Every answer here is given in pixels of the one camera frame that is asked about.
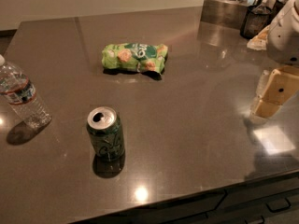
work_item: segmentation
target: soda can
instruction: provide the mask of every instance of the soda can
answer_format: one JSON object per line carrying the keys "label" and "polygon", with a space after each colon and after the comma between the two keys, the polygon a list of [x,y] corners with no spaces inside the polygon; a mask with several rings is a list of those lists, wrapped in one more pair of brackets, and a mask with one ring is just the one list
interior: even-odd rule
{"label": "soda can", "polygon": [[87,131],[101,161],[114,161],[124,153],[121,119],[110,107],[95,108],[87,117]]}

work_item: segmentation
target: chip bag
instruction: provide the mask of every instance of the chip bag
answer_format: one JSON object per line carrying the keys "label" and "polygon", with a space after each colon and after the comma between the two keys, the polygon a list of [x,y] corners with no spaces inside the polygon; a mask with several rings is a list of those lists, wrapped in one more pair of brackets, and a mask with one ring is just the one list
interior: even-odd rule
{"label": "chip bag", "polygon": [[164,70],[168,47],[164,44],[150,46],[139,43],[107,45],[102,53],[105,69],[120,69],[133,72],[153,71],[158,74]]}

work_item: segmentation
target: stainless steel countertop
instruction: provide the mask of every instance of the stainless steel countertop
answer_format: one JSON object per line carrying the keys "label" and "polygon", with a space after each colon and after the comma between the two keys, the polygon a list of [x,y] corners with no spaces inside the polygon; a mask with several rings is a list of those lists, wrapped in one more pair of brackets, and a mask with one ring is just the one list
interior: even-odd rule
{"label": "stainless steel countertop", "polygon": [[[72,222],[299,167],[298,96],[263,127],[245,119],[260,74],[278,64],[200,15],[188,7],[21,24],[6,57],[35,83],[53,121],[30,139],[0,100],[3,223]],[[123,42],[166,44],[162,80],[104,74],[101,50]],[[100,105],[115,108],[124,129],[124,166],[111,178],[93,171],[85,128]]]}

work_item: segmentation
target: can lid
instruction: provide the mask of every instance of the can lid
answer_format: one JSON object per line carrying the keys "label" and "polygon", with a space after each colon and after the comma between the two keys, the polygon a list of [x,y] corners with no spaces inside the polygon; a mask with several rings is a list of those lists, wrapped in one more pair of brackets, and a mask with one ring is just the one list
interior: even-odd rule
{"label": "can lid", "polygon": [[116,118],[115,110],[103,106],[95,108],[87,117],[87,122],[95,130],[104,130],[113,125]]}

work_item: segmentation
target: drawer handle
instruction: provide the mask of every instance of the drawer handle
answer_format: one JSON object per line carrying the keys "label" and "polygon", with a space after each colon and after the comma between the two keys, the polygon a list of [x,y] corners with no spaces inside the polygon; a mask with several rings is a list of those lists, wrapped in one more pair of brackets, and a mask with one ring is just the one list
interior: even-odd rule
{"label": "drawer handle", "polygon": [[264,218],[263,218],[263,216],[261,216],[261,222],[259,222],[259,223],[257,223],[256,221],[253,221],[253,222],[247,222],[246,220],[245,220],[245,224],[264,224]]}
{"label": "drawer handle", "polygon": [[279,213],[279,212],[290,209],[292,207],[290,201],[287,198],[285,198],[284,200],[287,202],[287,206],[285,206],[285,207],[281,207],[279,209],[272,209],[268,203],[266,204],[266,206],[268,207],[268,209],[271,213]]}

